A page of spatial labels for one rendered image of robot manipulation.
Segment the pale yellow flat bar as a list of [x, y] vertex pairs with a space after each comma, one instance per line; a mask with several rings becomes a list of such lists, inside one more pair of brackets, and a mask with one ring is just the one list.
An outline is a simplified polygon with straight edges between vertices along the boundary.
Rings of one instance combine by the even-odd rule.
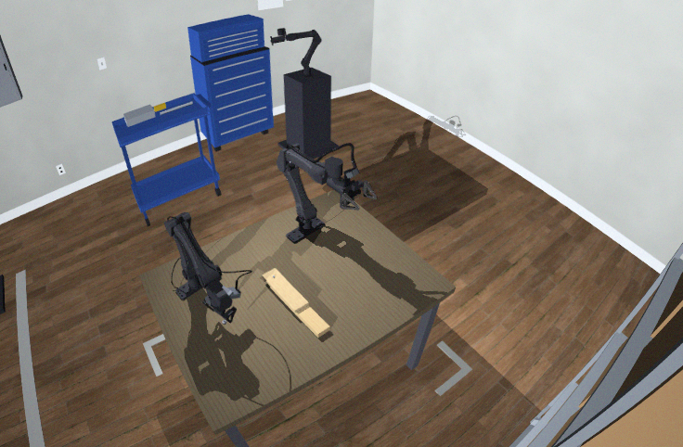
[[329, 325], [309, 305], [295, 314], [318, 338], [330, 331]]

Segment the light wooden slat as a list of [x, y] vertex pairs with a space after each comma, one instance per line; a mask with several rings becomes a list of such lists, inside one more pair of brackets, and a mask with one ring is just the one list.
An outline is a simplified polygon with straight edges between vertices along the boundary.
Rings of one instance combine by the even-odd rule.
[[[274, 278], [273, 275], [275, 276]], [[308, 301], [276, 268], [263, 274], [263, 279], [295, 313], [309, 305]]]

